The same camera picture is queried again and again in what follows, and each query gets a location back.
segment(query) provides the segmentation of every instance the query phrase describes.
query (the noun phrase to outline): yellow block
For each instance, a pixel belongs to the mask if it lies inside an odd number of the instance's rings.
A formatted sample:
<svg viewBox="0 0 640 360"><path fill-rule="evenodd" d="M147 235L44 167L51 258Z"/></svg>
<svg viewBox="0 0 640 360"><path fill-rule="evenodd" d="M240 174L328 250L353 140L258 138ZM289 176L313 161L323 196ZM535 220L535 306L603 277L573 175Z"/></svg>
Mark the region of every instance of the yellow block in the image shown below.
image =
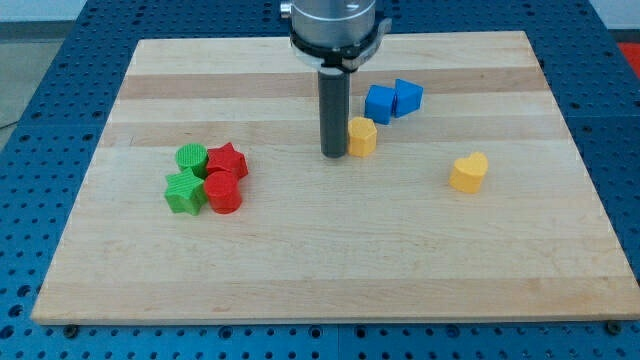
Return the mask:
<svg viewBox="0 0 640 360"><path fill-rule="evenodd" d="M349 121L349 155L365 157L376 149L378 130L373 120L355 117Z"/></svg>
<svg viewBox="0 0 640 360"><path fill-rule="evenodd" d="M480 190L484 175L489 169L489 160L481 152L474 152L468 158L460 158L453 164L449 185L454 189L475 194Z"/></svg>

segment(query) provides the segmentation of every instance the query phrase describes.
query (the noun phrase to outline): red star-shaped block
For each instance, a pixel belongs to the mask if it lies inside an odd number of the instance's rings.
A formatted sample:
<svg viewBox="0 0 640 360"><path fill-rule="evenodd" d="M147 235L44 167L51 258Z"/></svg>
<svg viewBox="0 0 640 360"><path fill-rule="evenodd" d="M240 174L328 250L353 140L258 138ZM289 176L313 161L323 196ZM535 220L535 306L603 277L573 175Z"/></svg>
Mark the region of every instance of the red star-shaped block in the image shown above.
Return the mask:
<svg viewBox="0 0 640 360"><path fill-rule="evenodd" d="M227 143L222 147L207 150L209 162L207 163L207 173L216 171L231 171L238 180L249 174L247 162L244 154L236 151L232 143Z"/></svg>

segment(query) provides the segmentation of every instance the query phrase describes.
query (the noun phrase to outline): yellow heart-shaped block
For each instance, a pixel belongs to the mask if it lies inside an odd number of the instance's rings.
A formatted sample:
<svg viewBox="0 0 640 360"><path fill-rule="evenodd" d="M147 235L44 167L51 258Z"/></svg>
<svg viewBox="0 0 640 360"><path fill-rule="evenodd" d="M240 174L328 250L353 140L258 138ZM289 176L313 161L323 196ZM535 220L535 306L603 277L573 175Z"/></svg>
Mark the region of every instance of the yellow heart-shaped block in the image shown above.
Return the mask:
<svg viewBox="0 0 640 360"><path fill-rule="evenodd" d="M449 185L458 191L475 194L480 190L482 180L489 170L489 160L481 152L474 152L467 158L457 159L449 176Z"/></svg>

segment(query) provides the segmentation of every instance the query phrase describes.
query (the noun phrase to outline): white floor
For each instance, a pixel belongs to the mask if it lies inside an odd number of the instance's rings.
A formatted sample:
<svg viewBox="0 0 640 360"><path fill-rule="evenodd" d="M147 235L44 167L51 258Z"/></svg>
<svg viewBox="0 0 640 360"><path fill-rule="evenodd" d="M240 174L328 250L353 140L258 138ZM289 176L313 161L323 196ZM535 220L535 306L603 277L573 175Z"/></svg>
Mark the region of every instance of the white floor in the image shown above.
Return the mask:
<svg viewBox="0 0 640 360"><path fill-rule="evenodd" d="M0 42L0 150L61 44L61 39Z"/></svg>

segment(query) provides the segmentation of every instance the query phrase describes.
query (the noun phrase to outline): red cylinder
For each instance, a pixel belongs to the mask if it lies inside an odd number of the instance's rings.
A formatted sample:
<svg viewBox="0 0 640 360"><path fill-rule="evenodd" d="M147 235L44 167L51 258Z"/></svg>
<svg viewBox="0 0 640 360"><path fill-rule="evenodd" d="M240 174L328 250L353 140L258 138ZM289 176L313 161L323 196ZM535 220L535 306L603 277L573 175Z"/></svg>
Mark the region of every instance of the red cylinder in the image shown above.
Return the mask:
<svg viewBox="0 0 640 360"><path fill-rule="evenodd" d="M207 176L204 192L211 208L218 214L232 213L242 204L238 178L231 171L215 171Z"/></svg>

